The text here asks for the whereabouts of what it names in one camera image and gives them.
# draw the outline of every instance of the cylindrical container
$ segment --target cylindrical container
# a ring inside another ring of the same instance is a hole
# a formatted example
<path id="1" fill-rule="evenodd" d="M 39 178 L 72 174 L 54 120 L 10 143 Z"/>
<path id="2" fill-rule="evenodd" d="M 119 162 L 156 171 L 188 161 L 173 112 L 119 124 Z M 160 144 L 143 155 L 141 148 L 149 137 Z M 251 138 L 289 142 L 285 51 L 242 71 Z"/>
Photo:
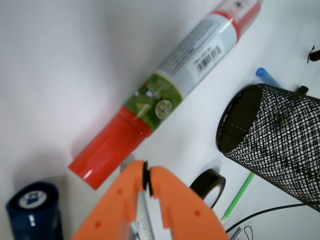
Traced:
<path id="1" fill-rule="evenodd" d="M 266 84 L 244 88 L 221 118 L 217 145 L 227 158 L 320 212 L 320 99 L 304 93 Z"/>
<path id="2" fill-rule="evenodd" d="M 15 240 L 63 240 L 57 188 L 33 183 L 6 205 Z"/>
<path id="3" fill-rule="evenodd" d="M 69 168 L 97 189 L 237 44 L 261 0 L 226 0 L 206 16 Z"/>

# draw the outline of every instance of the black tape roll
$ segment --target black tape roll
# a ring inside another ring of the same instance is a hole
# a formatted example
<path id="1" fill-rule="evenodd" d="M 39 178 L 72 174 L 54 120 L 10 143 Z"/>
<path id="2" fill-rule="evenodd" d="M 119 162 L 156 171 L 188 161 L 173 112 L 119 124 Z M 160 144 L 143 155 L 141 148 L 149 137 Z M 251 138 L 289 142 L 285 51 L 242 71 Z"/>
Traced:
<path id="1" fill-rule="evenodd" d="M 210 207 L 213 208 L 226 186 L 226 179 L 213 169 L 203 172 L 190 188 Z"/>

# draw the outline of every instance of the blue marker cap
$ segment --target blue marker cap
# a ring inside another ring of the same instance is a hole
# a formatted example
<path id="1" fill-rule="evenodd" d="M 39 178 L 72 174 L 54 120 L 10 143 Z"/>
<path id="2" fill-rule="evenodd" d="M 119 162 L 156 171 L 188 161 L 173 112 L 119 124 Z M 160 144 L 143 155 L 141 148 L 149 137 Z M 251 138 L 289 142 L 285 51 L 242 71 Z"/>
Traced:
<path id="1" fill-rule="evenodd" d="M 63 240 L 57 188 L 33 183 L 6 205 L 15 240 Z"/>
<path id="2" fill-rule="evenodd" d="M 268 84 L 273 87 L 282 88 L 280 84 L 265 70 L 264 68 L 259 68 L 255 75 L 257 75 L 264 84 Z"/>

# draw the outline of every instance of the red marker cap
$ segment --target red marker cap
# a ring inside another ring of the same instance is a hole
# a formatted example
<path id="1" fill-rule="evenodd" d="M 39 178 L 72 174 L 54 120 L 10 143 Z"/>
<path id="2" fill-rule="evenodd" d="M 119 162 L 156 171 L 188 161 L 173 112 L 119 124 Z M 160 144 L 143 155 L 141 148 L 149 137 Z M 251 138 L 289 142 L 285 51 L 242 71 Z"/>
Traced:
<path id="1" fill-rule="evenodd" d="M 122 107 L 69 169 L 96 190 L 151 133 L 140 118 Z"/>

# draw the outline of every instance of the barcode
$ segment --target barcode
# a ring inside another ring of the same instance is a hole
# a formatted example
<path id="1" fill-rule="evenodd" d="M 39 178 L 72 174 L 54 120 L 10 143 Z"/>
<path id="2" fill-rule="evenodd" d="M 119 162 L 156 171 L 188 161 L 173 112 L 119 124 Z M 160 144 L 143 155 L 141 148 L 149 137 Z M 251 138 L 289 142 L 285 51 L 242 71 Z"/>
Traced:
<path id="1" fill-rule="evenodd" d="M 209 63 L 214 61 L 220 54 L 221 54 L 221 49 L 219 46 L 216 46 L 197 66 L 197 69 L 199 73 L 201 73 L 203 70 L 205 70 Z"/>

